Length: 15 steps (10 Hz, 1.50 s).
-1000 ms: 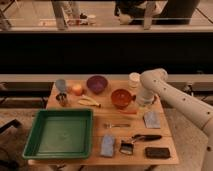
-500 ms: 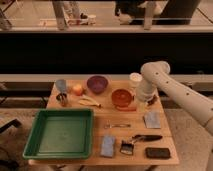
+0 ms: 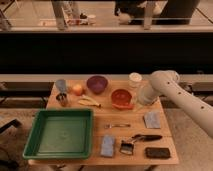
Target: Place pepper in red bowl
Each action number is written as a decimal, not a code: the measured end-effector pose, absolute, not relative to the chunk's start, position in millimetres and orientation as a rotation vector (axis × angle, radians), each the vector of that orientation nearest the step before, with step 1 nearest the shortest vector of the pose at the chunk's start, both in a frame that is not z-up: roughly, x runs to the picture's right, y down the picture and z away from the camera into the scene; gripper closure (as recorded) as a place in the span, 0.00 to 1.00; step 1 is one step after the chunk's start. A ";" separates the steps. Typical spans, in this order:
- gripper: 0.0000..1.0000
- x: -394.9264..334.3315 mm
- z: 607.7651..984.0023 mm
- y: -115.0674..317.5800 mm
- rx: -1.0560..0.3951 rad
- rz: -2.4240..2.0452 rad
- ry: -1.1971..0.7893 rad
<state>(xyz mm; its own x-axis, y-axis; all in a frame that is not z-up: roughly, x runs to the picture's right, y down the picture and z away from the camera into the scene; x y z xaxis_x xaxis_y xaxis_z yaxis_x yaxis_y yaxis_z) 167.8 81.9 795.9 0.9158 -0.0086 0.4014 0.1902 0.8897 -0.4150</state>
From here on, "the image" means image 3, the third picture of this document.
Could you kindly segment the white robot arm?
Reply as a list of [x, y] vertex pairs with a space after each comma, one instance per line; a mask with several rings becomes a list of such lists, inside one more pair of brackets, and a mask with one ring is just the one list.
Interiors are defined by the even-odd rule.
[[181, 88], [179, 80], [176, 71], [155, 71], [149, 76], [149, 81], [139, 88], [137, 101], [141, 105], [150, 105], [164, 95], [213, 138], [213, 107]]

